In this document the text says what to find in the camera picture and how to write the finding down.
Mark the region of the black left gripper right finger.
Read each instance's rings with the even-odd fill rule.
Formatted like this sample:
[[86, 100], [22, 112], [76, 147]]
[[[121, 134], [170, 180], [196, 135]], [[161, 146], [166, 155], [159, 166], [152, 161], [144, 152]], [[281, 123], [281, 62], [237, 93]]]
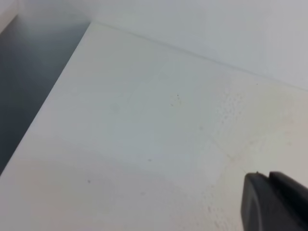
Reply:
[[281, 172], [270, 172], [269, 179], [293, 207], [308, 206], [308, 189]]

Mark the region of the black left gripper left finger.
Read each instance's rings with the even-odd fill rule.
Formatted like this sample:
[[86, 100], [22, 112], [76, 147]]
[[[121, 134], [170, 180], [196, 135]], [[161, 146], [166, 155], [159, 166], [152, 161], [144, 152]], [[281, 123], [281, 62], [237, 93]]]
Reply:
[[308, 207], [293, 207], [269, 176], [248, 173], [244, 178], [241, 219], [245, 231], [306, 231]]

